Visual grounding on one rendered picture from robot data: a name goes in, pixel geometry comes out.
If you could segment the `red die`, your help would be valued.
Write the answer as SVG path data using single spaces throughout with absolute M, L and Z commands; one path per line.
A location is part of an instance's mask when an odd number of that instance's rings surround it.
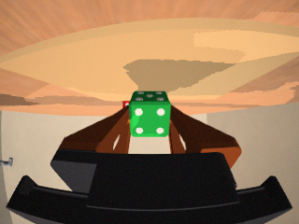
M 125 107 L 126 105 L 128 105 L 129 102 L 130 102 L 130 101 L 123 101 L 123 103 L 122 103 L 122 107 Z

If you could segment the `green die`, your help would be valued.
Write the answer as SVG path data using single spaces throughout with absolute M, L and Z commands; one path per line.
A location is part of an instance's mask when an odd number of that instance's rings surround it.
M 129 102 L 133 137 L 167 137 L 171 103 L 165 91 L 134 91 Z

